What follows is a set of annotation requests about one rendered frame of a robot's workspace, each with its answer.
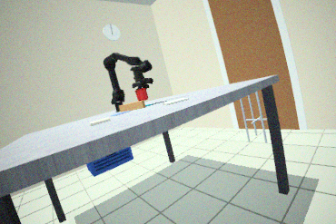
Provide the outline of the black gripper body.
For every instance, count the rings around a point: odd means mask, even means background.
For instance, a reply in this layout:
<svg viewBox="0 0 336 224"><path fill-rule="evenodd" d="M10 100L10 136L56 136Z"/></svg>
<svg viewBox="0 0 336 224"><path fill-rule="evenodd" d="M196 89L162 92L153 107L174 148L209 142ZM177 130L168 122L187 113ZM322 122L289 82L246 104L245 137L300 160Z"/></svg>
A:
<svg viewBox="0 0 336 224"><path fill-rule="evenodd" d="M141 88L141 87L147 87L149 88L149 85L148 84L145 84L145 82L141 82L142 80L142 77L144 78L143 74L140 73L140 74L137 74L134 76L134 79L135 79L135 83L132 84L132 87L137 87L137 88Z"/></svg>

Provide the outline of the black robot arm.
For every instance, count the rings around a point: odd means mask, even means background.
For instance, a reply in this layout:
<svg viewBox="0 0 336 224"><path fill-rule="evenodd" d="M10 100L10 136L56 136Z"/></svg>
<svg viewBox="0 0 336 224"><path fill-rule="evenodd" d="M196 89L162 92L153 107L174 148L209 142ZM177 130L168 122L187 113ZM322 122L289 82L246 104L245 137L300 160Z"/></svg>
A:
<svg viewBox="0 0 336 224"><path fill-rule="evenodd" d="M112 53L111 55L107 56L104 59L104 67L107 70L110 80L113 86L113 99L111 101L111 104L115 104L116 112L120 112L120 107L121 105L124 105L124 90L120 88L120 85L118 83L118 79L116 76L115 72L115 64L117 63L117 60L126 62L127 64L130 65L136 65L136 66L131 66L130 71L133 71L133 76L140 74L140 73L145 73L150 70L152 70L152 65L148 60L140 60L138 57L129 57L126 55L122 55L119 53ZM138 65L138 66L137 66ZM150 83L153 84L153 79L152 78L143 78L141 82L145 82L145 84Z"/></svg>

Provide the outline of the tan wooden bar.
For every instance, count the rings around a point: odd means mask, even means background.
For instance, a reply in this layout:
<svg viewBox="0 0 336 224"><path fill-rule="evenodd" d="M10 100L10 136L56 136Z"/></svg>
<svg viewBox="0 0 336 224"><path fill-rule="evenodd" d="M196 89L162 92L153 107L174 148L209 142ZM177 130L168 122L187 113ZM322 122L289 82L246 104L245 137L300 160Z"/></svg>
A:
<svg viewBox="0 0 336 224"><path fill-rule="evenodd" d="M128 112L132 110L142 109L145 108L144 100L139 102L131 102L124 105L119 106L121 112Z"/></svg>

